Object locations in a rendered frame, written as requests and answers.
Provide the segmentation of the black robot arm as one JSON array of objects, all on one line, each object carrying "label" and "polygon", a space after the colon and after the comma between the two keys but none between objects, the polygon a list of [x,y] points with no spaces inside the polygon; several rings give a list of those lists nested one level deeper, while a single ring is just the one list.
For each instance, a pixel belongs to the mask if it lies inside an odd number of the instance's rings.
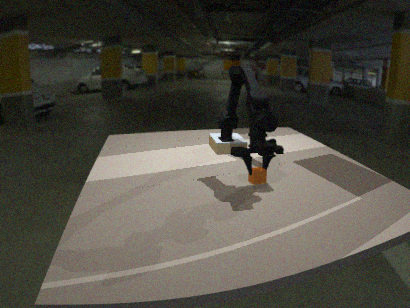
[{"label": "black robot arm", "polygon": [[[222,112],[218,121],[221,129],[222,142],[234,141],[232,139],[233,129],[237,129],[238,119],[236,108],[239,100],[241,86],[244,84],[247,92],[246,105],[250,111],[249,130],[261,132],[273,132],[278,126],[277,118],[272,115],[273,108],[266,93],[258,86],[253,67],[249,65],[232,65],[229,69],[229,77],[232,81],[227,100],[227,109]],[[271,155],[276,149],[276,140],[268,139],[265,136],[258,138],[253,136],[251,141],[251,151],[256,151],[260,156]]]}]

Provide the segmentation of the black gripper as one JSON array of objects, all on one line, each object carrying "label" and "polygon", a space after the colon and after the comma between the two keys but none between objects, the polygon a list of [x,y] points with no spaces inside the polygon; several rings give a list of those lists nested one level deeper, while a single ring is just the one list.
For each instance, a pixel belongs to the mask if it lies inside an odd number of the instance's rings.
[{"label": "black gripper", "polygon": [[[252,176],[251,161],[252,161],[253,157],[250,156],[250,153],[257,153],[256,151],[251,151],[252,138],[253,138],[253,136],[257,136],[257,139],[262,138],[262,136],[265,136],[265,138],[266,138],[267,134],[266,134],[266,132],[249,130],[248,136],[249,136],[249,144],[248,144],[249,148],[245,148],[245,147],[242,147],[242,146],[232,147],[231,148],[231,155],[233,155],[235,157],[242,157],[245,161],[245,165],[246,165],[246,168],[248,170],[249,175]],[[263,156],[263,167],[262,167],[263,169],[267,170],[270,161],[276,156],[276,155],[274,155],[274,152],[275,152],[275,154],[283,154],[282,145],[277,145],[276,144],[276,149],[272,150],[271,155],[268,154],[268,155]]]}]

